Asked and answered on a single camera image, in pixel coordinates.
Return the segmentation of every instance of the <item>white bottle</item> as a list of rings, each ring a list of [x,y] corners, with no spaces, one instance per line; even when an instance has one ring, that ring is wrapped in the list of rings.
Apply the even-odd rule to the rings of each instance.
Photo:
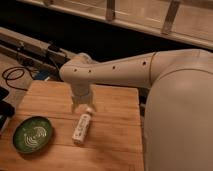
[[[87,130],[89,128],[91,115],[92,115],[92,109],[89,107],[86,109],[86,113],[81,115],[81,117],[78,121],[78,125],[75,128],[75,131],[74,131],[74,134],[72,137],[75,144],[84,143],[84,139],[86,137]]]

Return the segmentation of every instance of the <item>wooden table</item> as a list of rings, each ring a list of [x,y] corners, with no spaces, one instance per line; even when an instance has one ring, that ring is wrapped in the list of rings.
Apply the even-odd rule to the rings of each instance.
[[[0,170],[143,171],[137,89],[93,85],[92,90],[97,111],[79,147],[72,134],[84,107],[71,112],[68,84],[34,81],[0,139]],[[13,133],[37,115],[49,118],[54,136],[43,150],[21,155],[12,145]]]

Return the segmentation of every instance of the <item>green ceramic bowl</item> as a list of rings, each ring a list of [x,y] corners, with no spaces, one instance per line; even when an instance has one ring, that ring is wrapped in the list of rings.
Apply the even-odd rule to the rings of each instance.
[[[49,142],[52,134],[52,125],[47,118],[31,117],[16,128],[13,145],[20,153],[33,153],[43,148]]]

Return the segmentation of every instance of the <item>black cable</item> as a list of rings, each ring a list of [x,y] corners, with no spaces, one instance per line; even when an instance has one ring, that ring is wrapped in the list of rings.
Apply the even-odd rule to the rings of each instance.
[[[11,78],[11,75],[13,73],[17,72],[17,71],[21,71],[21,74],[16,76],[16,77]],[[4,70],[4,72],[2,73],[2,78],[5,80],[8,87],[14,88],[16,90],[27,91],[27,89],[25,89],[25,88],[15,87],[15,86],[9,84],[9,81],[14,81],[14,80],[18,80],[18,79],[22,78],[25,74],[25,71],[27,71],[29,73],[30,77],[33,79],[32,71],[27,67],[11,67],[11,68],[8,68],[8,69]]]

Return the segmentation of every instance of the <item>dark background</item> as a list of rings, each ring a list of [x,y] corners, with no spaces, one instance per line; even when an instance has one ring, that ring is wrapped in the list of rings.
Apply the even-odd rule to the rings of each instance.
[[[86,52],[107,61],[153,51],[193,48],[144,33],[97,21],[2,0],[0,26],[54,44],[75,53]]]

